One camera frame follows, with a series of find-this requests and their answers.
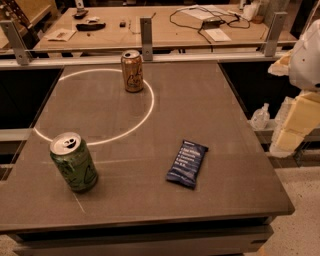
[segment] gray floor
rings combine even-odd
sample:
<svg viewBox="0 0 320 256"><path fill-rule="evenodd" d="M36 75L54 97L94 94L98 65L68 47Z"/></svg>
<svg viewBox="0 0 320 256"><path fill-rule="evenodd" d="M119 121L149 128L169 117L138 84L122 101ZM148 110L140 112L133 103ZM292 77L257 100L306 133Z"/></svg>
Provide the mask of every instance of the gray floor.
<svg viewBox="0 0 320 256"><path fill-rule="evenodd" d="M319 256L320 167L276 169L296 211L273 221L273 236L257 253L245 256ZM0 236L0 255L14 256L15 243Z"/></svg>

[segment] cable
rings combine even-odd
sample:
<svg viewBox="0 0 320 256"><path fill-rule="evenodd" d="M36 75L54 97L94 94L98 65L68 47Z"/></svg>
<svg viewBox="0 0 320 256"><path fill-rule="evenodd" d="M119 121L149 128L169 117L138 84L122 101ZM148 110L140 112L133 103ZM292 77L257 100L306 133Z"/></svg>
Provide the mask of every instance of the cable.
<svg viewBox="0 0 320 256"><path fill-rule="evenodd" d="M208 12L210 13L213 17L215 18L219 18L221 21L223 21L223 23L221 24L226 24L227 26L229 26L230 28L241 28L241 29L248 29L250 28L250 22L247 20L247 19L244 19L242 18L243 20L245 20L247 22L247 25L246 26L234 26L233 23L234 22L240 22L240 16L237 15L237 14L225 14L225 13L222 13L222 12L219 12L219 11L210 11L208 10L207 8L204 8L202 6L196 6L196 7L191 7L191 8L188 8L188 9L180 9L180 10L176 10L174 13L172 13L170 15L170 22L178 27L183 27L183 28L190 28L190 29L194 29L194 30L197 30L197 33L199 35L201 35L210 45L211 45L211 52L213 51L213 47L212 47L212 43L211 41L201 33L201 31L203 30L203 24L201 25L201 27L191 27L191 26L188 26L188 25L182 25L182 24L178 24L177 22L173 21L172 20L172 17L174 15L176 15L178 12L181 12L181 11L184 11L184 10L193 10L193 9L198 9L200 11L203 11L203 12ZM224 19L222 19L222 16L229 16L229 17L233 17L235 16L236 19L235 20L232 20L232 21L225 21Z"/></svg>

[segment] green soda can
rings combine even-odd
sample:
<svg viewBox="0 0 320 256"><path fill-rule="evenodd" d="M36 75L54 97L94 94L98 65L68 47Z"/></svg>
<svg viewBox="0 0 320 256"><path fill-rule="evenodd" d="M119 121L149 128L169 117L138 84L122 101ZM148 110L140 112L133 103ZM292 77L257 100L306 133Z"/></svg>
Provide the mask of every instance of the green soda can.
<svg viewBox="0 0 320 256"><path fill-rule="evenodd" d="M80 135L73 132L58 135L50 144L50 156L72 191L84 192L95 185L98 174Z"/></svg>

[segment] can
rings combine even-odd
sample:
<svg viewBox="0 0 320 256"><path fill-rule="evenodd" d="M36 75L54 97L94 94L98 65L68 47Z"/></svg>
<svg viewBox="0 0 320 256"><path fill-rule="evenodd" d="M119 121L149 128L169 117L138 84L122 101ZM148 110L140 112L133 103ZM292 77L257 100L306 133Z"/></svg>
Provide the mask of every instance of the can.
<svg viewBox="0 0 320 256"><path fill-rule="evenodd" d="M98 179L85 140L73 132L58 135L50 144L50 157L74 192L91 189Z"/></svg>
<svg viewBox="0 0 320 256"><path fill-rule="evenodd" d="M128 92L139 92L143 89L142 58L136 50L122 53L121 67L125 89Z"/></svg>

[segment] can top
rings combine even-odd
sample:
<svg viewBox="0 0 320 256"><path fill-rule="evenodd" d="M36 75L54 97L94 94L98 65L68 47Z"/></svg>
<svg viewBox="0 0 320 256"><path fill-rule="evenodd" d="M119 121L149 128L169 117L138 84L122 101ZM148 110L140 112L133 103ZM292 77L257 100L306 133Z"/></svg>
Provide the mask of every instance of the can top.
<svg viewBox="0 0 320 256"><path fill-rule="evenodd" d="M126 59L134 59L140 56L140 53L136 50L127 50L122 53L122 57Z"/></svg>
<svg viewBox="0 0 320 256"><path fill-rule="evenodd" d="M67 155L75 151L81 143L81 137L74 132L58 135L50 144L50 151L56 155Z"/></svg>

